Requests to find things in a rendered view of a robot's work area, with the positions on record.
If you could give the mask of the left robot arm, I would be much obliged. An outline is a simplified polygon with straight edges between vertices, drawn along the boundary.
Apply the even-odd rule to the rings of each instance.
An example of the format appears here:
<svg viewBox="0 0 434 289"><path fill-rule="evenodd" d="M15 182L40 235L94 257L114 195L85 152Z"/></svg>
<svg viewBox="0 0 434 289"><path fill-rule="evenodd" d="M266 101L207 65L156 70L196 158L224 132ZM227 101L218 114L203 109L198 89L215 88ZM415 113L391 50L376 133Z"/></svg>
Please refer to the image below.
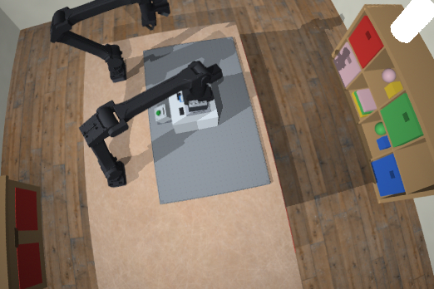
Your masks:
<svg viewBox="0 0 434 289"><path fill-rule="evenodd" d="M153 2L152 4L151 1ZM108 66L108 70L112 80L122 78L125 76L125 67L124 58L121 57L122 51L119 46L109 44L102 45L74 32L70 32L69 30L71 30L72 26L76 23L89 17L134 3L139 3L142 12L148 12L147 17L149 21L156 20L154 12L165 17L168 17L170 14L170 6L167 0L95 0L71 9L64 7L57 10L52 17L50 42L65 43L98 56L102 60L105 60L107 65L110 66ZM151 9L152 11L149 12Z"/></svg>

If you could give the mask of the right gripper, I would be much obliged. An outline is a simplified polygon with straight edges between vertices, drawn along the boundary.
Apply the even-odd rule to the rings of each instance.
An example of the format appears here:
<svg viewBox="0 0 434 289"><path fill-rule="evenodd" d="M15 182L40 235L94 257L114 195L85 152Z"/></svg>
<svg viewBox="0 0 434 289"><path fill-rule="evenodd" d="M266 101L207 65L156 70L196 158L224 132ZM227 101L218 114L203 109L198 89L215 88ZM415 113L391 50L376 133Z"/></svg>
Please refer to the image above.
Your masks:
<svg viewBox="0 0 434 289"><path fill-rule="evenodd" d="M209 102L214 100L213 91L208 84L206 84L206 89L204 89L203 91L195 91L193 90L193 88L191 89L191 91L190 89L182 91L182 96L185 105L188 105L189 101L192 100L198 100L198 102L206 101L206 100L207 102Z"/></svg>

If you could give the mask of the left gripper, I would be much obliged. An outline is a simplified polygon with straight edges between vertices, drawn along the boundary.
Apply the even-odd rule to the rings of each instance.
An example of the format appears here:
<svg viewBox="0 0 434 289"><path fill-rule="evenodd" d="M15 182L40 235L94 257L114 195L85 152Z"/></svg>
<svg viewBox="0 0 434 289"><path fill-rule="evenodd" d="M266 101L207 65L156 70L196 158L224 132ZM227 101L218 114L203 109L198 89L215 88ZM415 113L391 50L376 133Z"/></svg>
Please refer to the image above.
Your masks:
<svg viewBox="0 0 434 289"><path fill-rule="evenodd" d="M141 24L143 27L147 27L148 29L153 30L154 26L156 26L156 20L149 21L147 17L147 13L148 12L141 11L141 15L143 14L143 17L141 16ZM150 27L150 25L152 25L152 27Z"/></svg>

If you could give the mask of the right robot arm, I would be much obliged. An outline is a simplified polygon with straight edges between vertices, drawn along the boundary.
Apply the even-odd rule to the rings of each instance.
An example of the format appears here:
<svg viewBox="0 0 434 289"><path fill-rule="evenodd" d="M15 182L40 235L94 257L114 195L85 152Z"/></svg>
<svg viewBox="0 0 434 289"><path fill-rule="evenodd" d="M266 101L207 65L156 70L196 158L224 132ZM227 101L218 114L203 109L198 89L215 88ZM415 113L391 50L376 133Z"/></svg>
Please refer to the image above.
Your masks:
<svg viewBox="0 0 434 289"><path fill-rule="evenodd" d="M177 75L129 100L119 104L115 104L111 100L98 107L96 113L81 125L79 130L89 148L91 147L95 151L93 152L98 158L103 174L107 178L108 186L123 185L125 184L125 178L122 162L117 161L117 157L113 157L103 139L109 136L116 137L128 130L129 125L126 122L174 94L192 87L195 91L203 91L206 89L206 84L211 84L222 76L222 70L217 64L207 68L201 61L192 61L187 68ZM113 112L118 114L117 117L121 120L120 123Z"/></svg>

